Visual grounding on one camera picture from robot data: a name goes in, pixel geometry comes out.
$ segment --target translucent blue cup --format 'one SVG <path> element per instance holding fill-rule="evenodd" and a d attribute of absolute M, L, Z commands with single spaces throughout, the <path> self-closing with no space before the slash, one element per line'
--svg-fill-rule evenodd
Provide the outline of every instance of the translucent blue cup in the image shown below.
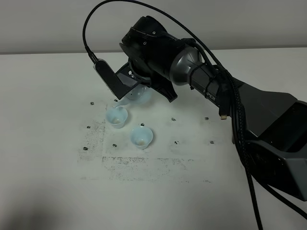
<path fill-rule="evenodd" d="M 147 148 L 153 138 L 154 134 L 149 127 L 135 127 L 130 132 L 130 141 L 141 150 Z"/>
<path fill-rule="evenodd" d="M 106 111 L 106 120 L 114 128 L 122 128 L 125 125 L 127 117 L 127 110 L 121 106 L 111 107 Z"/>

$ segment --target white tabletop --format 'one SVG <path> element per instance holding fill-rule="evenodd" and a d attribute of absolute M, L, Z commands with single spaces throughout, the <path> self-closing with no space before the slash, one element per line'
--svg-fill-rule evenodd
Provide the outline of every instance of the white tabletop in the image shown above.
<path fill-rule="evenodd" d="M 214 53 L 235 78 L 307 101 L 307 48 Z M 114 71 L 127 61 L 123 53 L 97 56 Z M 126 106 L 127 124 L 117 130 L 105 122 L 115 96 L 86 54 L 0 56 L 0 224 L 40 204 L 59 219 L 55 230 L 256 230 L 230 119 L 189 86 L 175 90 L 172 103 L 154 92 L 149 103 Z M 129 140 L 141 123 L 154 132 L 145 150 Z M 265 230 L 307 228 L 255 189 Z"/>

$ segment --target robotic arm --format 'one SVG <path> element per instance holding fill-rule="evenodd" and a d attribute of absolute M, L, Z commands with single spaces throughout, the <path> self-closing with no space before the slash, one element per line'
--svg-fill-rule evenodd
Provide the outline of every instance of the robotic arm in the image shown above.
<path fill-rule="evenodd" d="M 179 24 L 193 38 L 177 39 L 154 18 L 141 17 L 120 43 L 129 59 L 115 73 L 104 60 L 94 55 L 85 40 L 89 18 L 97 8 L 111 1 L 133 2 L 156 10 Z M 307 200 L 307 103 L 288 93 L 261 91 L 233 78 L 189 29 L 165 12 L 135 0 L 99 3 L 85 21 L 83 42 L 94 69 L 118 99 L 143 84 L 172 102 L 177 98 L 172 84 L 188 84 L 219 108 L 221 119 L 232 118 L 233 143 L 246 170 L 259 229 L 263 228 L 251 175 L 307 219 L 305 212 L 268 186 Z"/>

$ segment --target cable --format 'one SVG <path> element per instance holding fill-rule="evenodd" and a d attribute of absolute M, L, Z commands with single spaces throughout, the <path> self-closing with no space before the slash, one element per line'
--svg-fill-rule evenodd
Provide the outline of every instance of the cable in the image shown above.
<path fill-rule="evenodd" d="M 248 154 L 246 152 L 246 147 L 245 147 L 245 121 L 246 121 L 245 109 L 244 109 L 244 107 L 243 107 L 243 105 L 241 103 L 240 94 L 239 94 L 238 88 L 236 86 L 236 83 L 233 80 L 233 77 L 222 66 L 221 62 L 215 57 L 215 55 L 212 53 L 212 51 L 194 33 L 192 33 L 183 24 L 181 24 L 179 21 L 177 21 L 175 18 L 173 18 L 169 14 L 165 13 L 164 11 L 162 11 L 162 10 L 156 8 L 156 7 L 153 7 L 151 5 L 148 5 L 146 3 L 136 1 L 136 0 L 106 0 L 106 1 L 103 1 L 103 2 L 99 3 L 98 5 L 96 5 L 91 10 L 91 12 L 89 13 L 89 15 L 87 16 L 87 18 L 86 18 L 86 20 L 84 22 L 82 37 L 83 37 L 83 43 L 84 43 L 85 50 L 87 51 L 87 53 L 88 53 L 90 59 L 92 60 L 92 62 L 97 63 L 98 58 L 91 51 L 91 49 L 89 48 L 89 46 L 88 46 L 88 44 L 86 42 L 85 30 L 86 30 L 87 24 L 88 24 L 91 16 L 93 15 L 93 13 L 100 6 L 102 6 L 102 5 L 104 5 L 104 4 L 108 3 L 108 2 L 114 2 L 114 1 L 131 2 L 131 3 L 138 4 L 138 5 L 142 5 L 142 6 L 145 6 L 147 8 L 150 8 L 152 10 L 155 10 L 155 11 L 163 14 L 164 16 L 169 18 L 170 20 L 174 21 L 176 24 L 178 24 L 180 27 L 182 27 L 186 32 L 188 32 L 207 51 L 207 53 L 212 57 L 212 59 L 217 64 L 217 66 L 219 66 L 219 69 L 221 70 L 221 72 L 223 74 L 225 74 L 225 76 L 226 76 L 226 78 L 227 78 L 227 80 L 229 82 L 229 85 L 231 86 L 231 95 L 230 95 L 230 97 L 231 97 L 231 114 L 232 114 L 232 127 L 233 127 L 233 135 L 234 135 L 234 140 L 235 140 L 235 146 L 236 146 L 236 149 L 237 149 L 238 154 L 240 156 L 240 159 L 241 159 L 241 161 L 242 161 L 242 163 L 244 164 L 244 167 L 245 167 L 246 176 L 247 176 L 247 179 L 248 179 L 249 191 L 250 191 L 250 195 L 251 195 L 251 199 L 252 199 L 252 204 L 253 204 L 253 208 L 254 208 L 254 213 L 255 213 L 258 229 L 262 230 L 263 227 L 262 227 L 261 218 L 260 218 L 260 214 L 259 214 L 259 209 L 258 209 L 258 204 L 257 204 L 257 199 L 256 199 L 256 194 L 255 194 L 255 188 L 254 188 L 254 184 L 253 184 L 253 181 L 252 181 L 251 173 L 249 171 Z M 210 68 L 213 68 L 213 70 L 216 72 L 215 67 L 211 64 L 210 60 L 206 56 L 206 54 L 203 51 L 203 49 L 198 44 L 196 44 L 195 47 L 200 51 L 202 57 L 205 60 L 205 63 Z M 283 203 L 288 205 L 290 208 L 292 208 L 294 211 L 296 211 L 301 216 L 303 216 L 304 218 L 307 219 L 307 214 L 303 210 L 301 210 L 300 208 L 298 208 L 297 206 L 292 204 L 290 201 L 288 201 L 287 199 L 282 197 L 280 194 L 275 192 L 267 184 L 263 184 L 263 183 L 262 184 L 259 183 L 259 184 L 261 186 L 263 186 L 268 192 L 270 192 L 277 199 L 279 199 L 280 201 L 282 201 Z"/>

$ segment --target white wall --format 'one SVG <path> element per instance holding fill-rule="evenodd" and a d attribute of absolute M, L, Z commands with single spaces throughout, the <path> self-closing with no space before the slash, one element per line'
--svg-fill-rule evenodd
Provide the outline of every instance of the white wall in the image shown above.
<path fill-rule="evenodd" d="M 84 51 L 82 26 L 100 0 L 2 0 L 0 53 Z M 307 0 L 143 0 L 172 16 L 210 48 L 307 46 Z M 88 26 L 95 50 L 120 50 L 118 43 L 141 17 L 151 15 L 169 33 L 182 29 L 158 13 L 112 2 Z"/>

